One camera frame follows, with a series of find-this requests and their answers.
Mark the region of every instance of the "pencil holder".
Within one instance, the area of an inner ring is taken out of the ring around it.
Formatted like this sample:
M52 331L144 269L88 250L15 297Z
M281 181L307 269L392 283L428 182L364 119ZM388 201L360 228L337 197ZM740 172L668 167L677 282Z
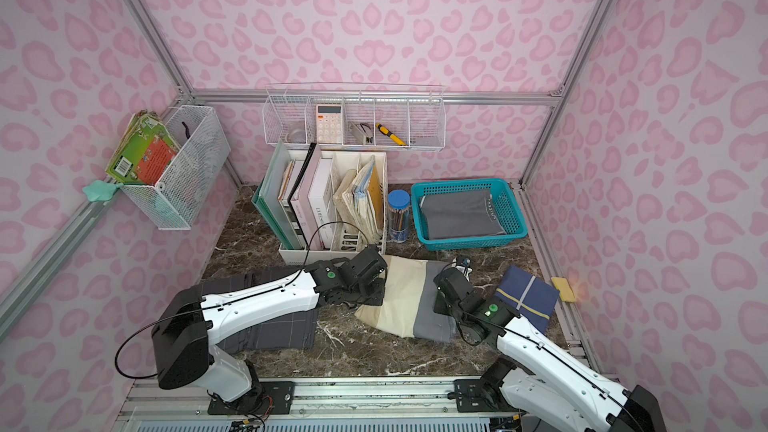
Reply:
M389 240L402 244L408 240L411 221L411 197L405 190L393 190L387 196Z

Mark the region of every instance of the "wire shelf organizer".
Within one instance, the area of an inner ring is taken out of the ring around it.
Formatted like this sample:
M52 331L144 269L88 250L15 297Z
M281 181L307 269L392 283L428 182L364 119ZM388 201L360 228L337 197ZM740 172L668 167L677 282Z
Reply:
M179 107L166 127L181 145L179 153L153 186L124 186L123 192L160 230L189 230L230 145L213 107Z
M302 84L272 85L262 109L264 137L275 145L282 140L290 149L306 148L316 141L317 106L340 106L341 143L321 143L323 149L343 150L433 150L446 146L446 105L443 87L387 86L381 90L295 90ZM373 144L362 144L350 127L365 123L372 128ZM382 124L405 146L380 133Z

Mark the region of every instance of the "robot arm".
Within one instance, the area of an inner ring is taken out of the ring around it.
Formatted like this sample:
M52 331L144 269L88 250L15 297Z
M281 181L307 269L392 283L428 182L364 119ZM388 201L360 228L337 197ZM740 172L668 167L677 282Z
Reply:
M630 392L582 364L506 302L483 299L459 270L441 272L435 283L436 312L453 316L464 337L487 341L512 359L500 359L484 374L475 397L457 400L504 402L562 432L666 431L658 402L646 389Z
M197 385L241 414L259 407L263 389L256 368L216 346L230 335L292 312L324 304L381 305L384 259L370 245L347 261L315 262L270 282L226 294L176 294L152 329L160 388Z

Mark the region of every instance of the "binder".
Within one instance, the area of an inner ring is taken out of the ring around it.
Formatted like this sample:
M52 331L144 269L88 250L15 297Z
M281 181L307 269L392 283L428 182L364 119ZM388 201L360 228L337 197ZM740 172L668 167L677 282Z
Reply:
M312 214L315 217L317 226L336 221L336 208L333 206L333 180L332 180L332 158L322 158L315 171L315 177L312 180L310 188L310 206ZM333 244L333 235L335 235L336 225L325 226L320 229L320 240L324 248L331 248Z
M315 216L312 213L309 199L310 187L312 187L312 180L315 177L317 165L320 163L320 155L320 148L317 147L317 143L312 142L310 149L306 152L304 164L299 172L296 184L293 186L289 200L290 207L296 215L296 220L301 227L302 234L310 250L323 250L320 234L315 234L317 223L315 222Z
M285 248L301 250L299 236L293 231L288 215L278 200L283 185L283 173L290 161L288 149L282 142L278 142L252 203Z

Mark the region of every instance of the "yellow screwdriver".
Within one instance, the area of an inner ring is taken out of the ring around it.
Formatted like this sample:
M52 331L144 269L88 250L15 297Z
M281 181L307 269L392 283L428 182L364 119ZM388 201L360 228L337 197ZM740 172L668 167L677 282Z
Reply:
M393 141L395 144L397 144L398 146L404 146L404 145L406 144L406 143L405 143L405 142L403 142L403 141L402 141L402 140L401 140L401 139L400 139L398 136L396 136L395 134L393 134L393 133L392 133L392 131L390 131L389 129L387 129L387 128L386 128L386 127L384 127L383 125L381 125L381 124L376 124L376 128L379 130L379 132L381 132L381 133L382 133L382 134L384 134L385 136L387 136L387 137L389 137L390 139L392 139L392 141Z

